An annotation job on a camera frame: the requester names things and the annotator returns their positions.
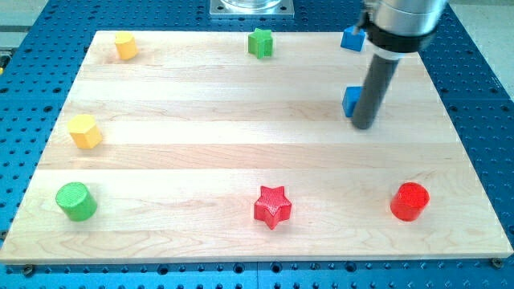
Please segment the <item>wood grain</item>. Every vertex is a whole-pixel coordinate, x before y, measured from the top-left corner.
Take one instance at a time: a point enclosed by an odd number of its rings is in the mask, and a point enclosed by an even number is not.
[[[246,33],[134,31],[116,57],[98,32],[0,250],[4,263],[163,263],[490,258],[512,253],[417,54],[398,67],[376,124],[341,111],[371,55],[340,33],[274,33],[273,58]],[[104,135],[77,149],[66,123],[90,113]],[[55,192],[85,183],[99,204],[66,219]],[[416,181],[430,204],[415,222],[389,202]],[[261,185],[286,187],[292,217],[253,219]]]

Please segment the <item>blue block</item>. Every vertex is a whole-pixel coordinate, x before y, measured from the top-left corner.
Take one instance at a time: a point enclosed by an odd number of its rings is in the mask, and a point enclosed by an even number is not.
[[[345,97],[343,97],[343,110],[345,111],[346,117],[353,116],[353,109],[355,104],[361,97],[362,87],[347,87],[345,91]]]
[[[343,33],[343,39],[341,40],[341,47],[360,52],[364,46],[366,33],[363,29],[360,29],[358,34],[353,35],[352,33],[354,27],[355,26],[350,26],[345,29],[345,32]]]

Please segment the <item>yellow block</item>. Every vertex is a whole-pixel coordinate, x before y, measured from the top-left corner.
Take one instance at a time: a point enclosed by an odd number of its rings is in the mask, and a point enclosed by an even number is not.
[[[79,149],[93,149],[102,141],[95,118],[91,115],[77,115],[67,123],[67,130]]]
[[[114,43],[121,59],[127,60],[137,55],[136,40],[132,33],[126,31],[117,32]]]

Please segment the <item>star-shaped block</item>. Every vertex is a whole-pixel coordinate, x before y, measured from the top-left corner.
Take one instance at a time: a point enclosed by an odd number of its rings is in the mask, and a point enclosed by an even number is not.
[[[275,229],[280,221],[291,217],[291,202],[285,197],[284,187],[260,187],[260,198],[254,204],[254,219],[266,222],[270,229]]]
[[[254,33],[248,35],[248,53],[257,56],[257,59],[261,59],[264,56],[271,56],[273,54],[271,30],[255,28]]]

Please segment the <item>plastic block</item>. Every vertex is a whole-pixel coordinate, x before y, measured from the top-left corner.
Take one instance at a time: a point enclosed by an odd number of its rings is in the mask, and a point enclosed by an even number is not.
[[[347,87],[343,97],[343,110],[346,117],[353,116],[353,109],[361,97],[362,87]]]
[[[275,229],[280,221],[291,217],[291,202],[285,197],[284,187],[260,187],[260,198],[254,204],[254,219],[266,222],[270,229]]]
[[[391,201],[391,212],[400,220],[411,222],[425,209],[430,196],[422,185],[407,182],[400,186]]]
[[[364,46],[366,33],[363,29],[360,29],[359,33],[353,35],[354,27],[355,26],[350,26],[345,29],[345,32],[343,33],[343,39],[341,40],[341,47],[360,52]]]
[[[116,33],[116,49],[120,59],[128,60],[137,55],[137,46],[134,36],[130,32],[121,31]]]
[[[67,129],[79,149],[93,149],[102,141],[102,135],[93,116],[75,116],[67,123]]]
[[[273,55],[273,38],[271,30],[255,28],[254,33],[248,35],[248,52],[261,59]]]
[[[55,195],[55,202],[74,222],[89,219],[96,212],[96,201],[86,185],[71,182],[64,185]]]

